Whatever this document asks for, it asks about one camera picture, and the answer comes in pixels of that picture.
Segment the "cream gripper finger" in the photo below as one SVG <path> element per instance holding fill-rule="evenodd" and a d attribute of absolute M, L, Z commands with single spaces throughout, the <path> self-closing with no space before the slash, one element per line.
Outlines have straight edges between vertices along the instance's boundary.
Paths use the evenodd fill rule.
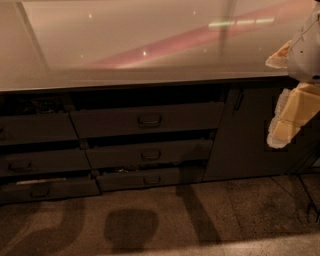
<path fill-rule="evenodd" d="M 286 69 L 288 67 L 288 53 L 292 41 L 289 40 L 273 55 L 269 56 L 265 65 L 274 69 Z"/>
<path fill-rule="evenodd" d="M 268 128 L 267 144 L 274 149 L 288 145 L 320 111 L 320 85 L 300 82 L 280 94 Z"/>

